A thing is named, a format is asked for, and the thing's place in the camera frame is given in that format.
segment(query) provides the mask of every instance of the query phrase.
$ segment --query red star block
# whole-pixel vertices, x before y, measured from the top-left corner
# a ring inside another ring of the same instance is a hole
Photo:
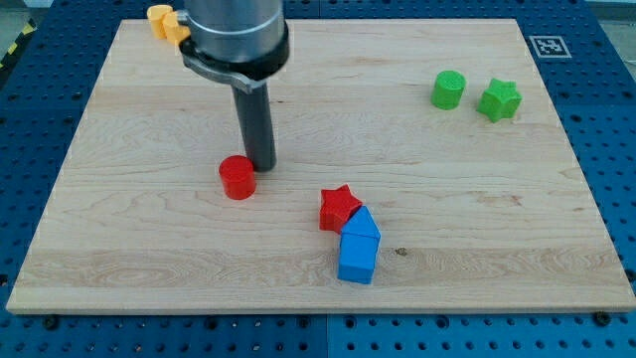
[[[349,185],[336,190],[321,190],[320,230],[331,230],[338,234],[342,227],[362,206],[362,202],[351,194]]]

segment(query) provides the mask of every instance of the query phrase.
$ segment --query table surface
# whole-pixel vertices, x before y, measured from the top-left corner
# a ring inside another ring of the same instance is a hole
[[[241,152],[229,89],[185,70],[145,22],[122,23],[8,308],[634,307],[516,22],[290,21],[290,30],[292,56],[270,81],[279,162],[237,202],[216,175]],[[468,79],[451,111],[428,100],[446,69]],[[492,124],[475,111],[493,77],[524,96],[513,120]],[[370,286],[335,279],[338,237],[318,230],[320,189],[342,183],[383,232]]]

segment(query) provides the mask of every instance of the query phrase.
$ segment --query black and yellow tape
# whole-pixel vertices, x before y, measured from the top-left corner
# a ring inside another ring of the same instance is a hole
[[[37,29],[35,21],[30,19],[20,34],[18,34],[18,37],[13,44],[11,44],[9,49],[7,49],[7,53],[0,61],[0,89],[3,88],[9,80],[9,76],[18,64],[18,60],[26,50],[27,45],[31,41],[31,38],[33,38]]]

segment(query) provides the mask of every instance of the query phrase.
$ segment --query red block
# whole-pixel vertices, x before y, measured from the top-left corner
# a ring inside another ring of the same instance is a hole
[[[321,191],[320,230],[331,230],[340,234],[342,227],[360,209],[362,202],[353,194],[348,185],[336,190]]]
[[[254,167],[251,161],[242,155],[226,158],[219,167],[219,175],[226,195],[235,200],[249,198],[256,190]]]

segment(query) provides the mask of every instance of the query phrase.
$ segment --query green block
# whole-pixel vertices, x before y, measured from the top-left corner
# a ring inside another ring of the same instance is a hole
[[[459,105],[466,88],[466,79],[456,71],[444,71],[437,75],[430,101],[440,109],[453,109]]]
[[[522,99],[517,91],[517,84],[492,79],[481,95],[477,111],[486,114],[490,121],[496,123],[501,118],[514,117]]]

